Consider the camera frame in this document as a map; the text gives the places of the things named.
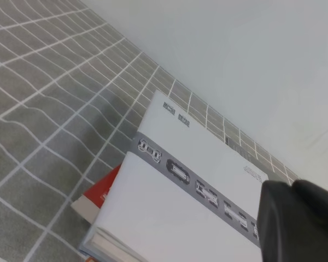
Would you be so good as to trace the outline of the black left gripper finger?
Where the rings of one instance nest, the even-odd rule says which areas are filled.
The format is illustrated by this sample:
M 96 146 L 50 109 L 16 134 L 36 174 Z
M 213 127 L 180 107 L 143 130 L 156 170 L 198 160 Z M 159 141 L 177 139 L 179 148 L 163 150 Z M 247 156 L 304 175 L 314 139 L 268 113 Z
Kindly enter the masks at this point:
M 306 180 L 265 181 L 257 229 L 263 261 L 328 261 L 328 191 Z

